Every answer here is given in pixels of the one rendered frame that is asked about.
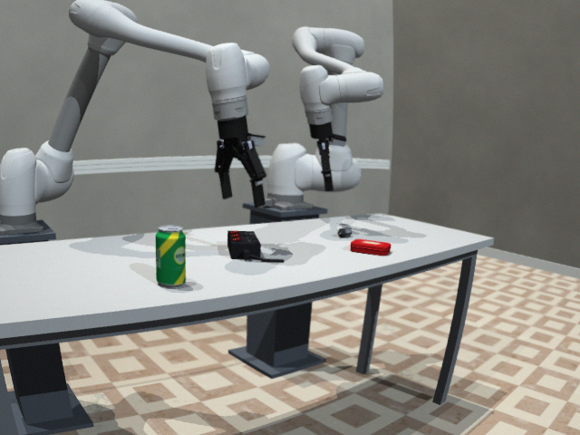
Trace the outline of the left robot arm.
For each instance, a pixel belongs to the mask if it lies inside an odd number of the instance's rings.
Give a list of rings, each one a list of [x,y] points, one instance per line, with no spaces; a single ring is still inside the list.
[[[348,102],[380,98],[382,78],[352,66],[354,59],[364,53],[362,37],[352,32],[301,27],[293,34],[292,43],[299,56],[312,65],[300,74],[307,122],[332,124],[333,135],[327,140],[333,191],[326,192],[352,189],[360,181],[361,167],[345,145]],[[314,208],[304,202],[304,191],[325,191],[320,157],[318,148],[315,155],[309,155],[298,143],[279,144],[269,163],[268,193],[263,206],[280,210]]]

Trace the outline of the green drink can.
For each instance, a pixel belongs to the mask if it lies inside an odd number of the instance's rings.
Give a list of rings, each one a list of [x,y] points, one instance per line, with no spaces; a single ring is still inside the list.
[[[182,230],[178,226],[161,226],[156,234],[157,282],[167,288],[186,283],[186,236]]]

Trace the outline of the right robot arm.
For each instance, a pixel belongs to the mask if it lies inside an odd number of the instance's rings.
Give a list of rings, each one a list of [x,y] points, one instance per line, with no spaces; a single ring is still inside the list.
[[[74,25],[88,32],[89,47],[50,139],[36,155],[21,148],[9,150],[3,156],[0,236],[44,231],[36,221],[35,205],[59,198],[72,185],[73,140],[108,61],[126,42],[205,62],[216,121],[248,115],[247,90],[261,85],[270,73],[263,56],[241,50],[236,43],[211,46],[151,29],[138,24],[135,14],[117,3],[76,0],[69,9],[69,17]]]

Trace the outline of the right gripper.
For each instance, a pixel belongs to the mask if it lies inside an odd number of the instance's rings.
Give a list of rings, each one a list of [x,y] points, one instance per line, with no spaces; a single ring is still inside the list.
[[[229,168],[235,158],[241,161],[251,178],[255,208],[265,205],[263,178],[266,177],[266,172],[257,155],[254,141],[246,142],[247,116],[230,121],[217,121],[217,126],[220,140],[217,141],[215,172],[220,178],[223,199],[232,197]]]

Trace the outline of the black power strip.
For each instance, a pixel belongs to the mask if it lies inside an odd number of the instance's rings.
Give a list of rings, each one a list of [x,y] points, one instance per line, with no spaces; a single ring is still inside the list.
[[[285,262],[284,259],[264,259],[260,257],[261,244],[254,231],[228,230],[227,246],[231,259],[255,259],[263,262],[277,263]]]

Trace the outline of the red rectangular tin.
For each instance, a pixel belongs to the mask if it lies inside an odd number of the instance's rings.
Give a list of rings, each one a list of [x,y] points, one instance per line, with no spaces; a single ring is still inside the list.
[[[387,256],[391,251],[390,243],[363,239],[355,239],[351,242],[350,246],[352,252],[376,256]]]

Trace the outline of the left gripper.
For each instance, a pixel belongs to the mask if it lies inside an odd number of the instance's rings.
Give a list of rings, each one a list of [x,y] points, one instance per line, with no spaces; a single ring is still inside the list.
[[[319,139],[317,141],[317,146],[319,149],[319,154],[322,155],[321,162],[323,162],[321,171],[324,176],[324,186],[325,192],[326,191],[334,191],[333,188],[333,181],[332,181],[332,172],[330,168],[330,155],[329,155],[329,142],[326,138],[330,138],[333,135],[332,131],[332,124],[331,122],[323,124],[323,125],[310,125],[310,132],[311,137],[313,139]],[[320,144],[320,147],[319,147]],[[328,145],[327,145],[328,144]],[[321,149],[321,150],[320,150]],[[331,173],[329,173],[331,172]],[[327,178],[326,178],[327,177]]]

